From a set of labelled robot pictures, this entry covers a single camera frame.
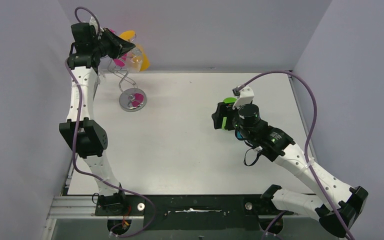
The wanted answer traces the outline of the green wine glass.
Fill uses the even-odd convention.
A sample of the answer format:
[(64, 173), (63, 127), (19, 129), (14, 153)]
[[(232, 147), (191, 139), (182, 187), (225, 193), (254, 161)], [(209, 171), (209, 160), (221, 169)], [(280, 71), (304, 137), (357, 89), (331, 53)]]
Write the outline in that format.
[(222, 117), (221, 128), (226, 131), (232, 131), (235, 129), (234, 119), (236, 111), (233, 109), (233, 105), (236, 102), (235, 97), (227, 97), (223, 100), (224, 114)]

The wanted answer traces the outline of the clear wine glass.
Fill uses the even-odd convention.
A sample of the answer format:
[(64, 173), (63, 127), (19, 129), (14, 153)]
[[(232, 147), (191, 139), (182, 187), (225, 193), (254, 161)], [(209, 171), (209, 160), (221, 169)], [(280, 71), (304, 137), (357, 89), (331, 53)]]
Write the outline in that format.
[(143, 52), (139, 47), (135, 47), (126, 54), (125, 67), (129, 72), (138, 73), (144, 63)]

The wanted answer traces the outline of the blue wine glass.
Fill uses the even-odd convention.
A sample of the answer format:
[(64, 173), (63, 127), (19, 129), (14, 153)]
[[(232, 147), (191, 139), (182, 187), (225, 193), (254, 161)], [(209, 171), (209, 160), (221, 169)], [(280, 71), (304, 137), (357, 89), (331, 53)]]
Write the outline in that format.
[(235, 133), (234, 133), (235, 137), (237, 140), (239, 141), (245, 141), (246, 139), (241, 135), (240, 131), (239, 130), (235, 130)]

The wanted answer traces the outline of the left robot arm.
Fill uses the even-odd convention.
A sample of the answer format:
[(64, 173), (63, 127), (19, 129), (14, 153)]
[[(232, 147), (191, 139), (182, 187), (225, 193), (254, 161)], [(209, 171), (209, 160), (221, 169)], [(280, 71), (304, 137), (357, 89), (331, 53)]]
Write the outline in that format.
[(59, 124), (59, 132), (72, 150), (74, 169), (96, 181), (97, 212), (121, 216), (129, 210), (129, 203), (106, 156), (109, 139), (95, 121), (94, 98), (100, 83), (101, 58), (118, 59), (135, 45), (107, 28), (97, 30), (87, 22), (73, 24), (71, 32), (74, 42), (65, 60), (71, 77), (71, 97), (66, 121)]

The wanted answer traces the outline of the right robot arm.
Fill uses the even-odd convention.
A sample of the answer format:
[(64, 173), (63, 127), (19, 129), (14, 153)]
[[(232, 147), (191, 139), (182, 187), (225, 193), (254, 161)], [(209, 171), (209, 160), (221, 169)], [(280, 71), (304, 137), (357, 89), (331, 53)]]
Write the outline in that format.
[(361, 186), (342, 182), (311, 158), (280, 128), (260, 118), (259, 107), (249, 103), (238, 109), (219, 102), (211, 115), (214, 129), (235, 131), (257, 156), (286, 169), (313, 191), (312, 195), (271, 185), (262, 195), (274, 208), (305, 215), (337, 237), (344, 237), (364, 209), (369, 193)]

